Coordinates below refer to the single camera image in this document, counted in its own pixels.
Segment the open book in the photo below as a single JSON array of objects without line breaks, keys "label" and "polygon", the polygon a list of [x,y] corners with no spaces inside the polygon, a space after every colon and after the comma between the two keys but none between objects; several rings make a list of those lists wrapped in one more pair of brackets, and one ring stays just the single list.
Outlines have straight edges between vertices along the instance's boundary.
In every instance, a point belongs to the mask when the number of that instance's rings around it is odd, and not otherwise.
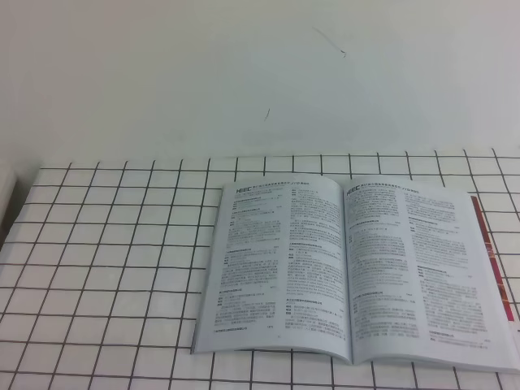
[{"label": "open book", "polygon": [[193,352],[251,348],[520,370],[470,196],[387,176],[224,187]]}]

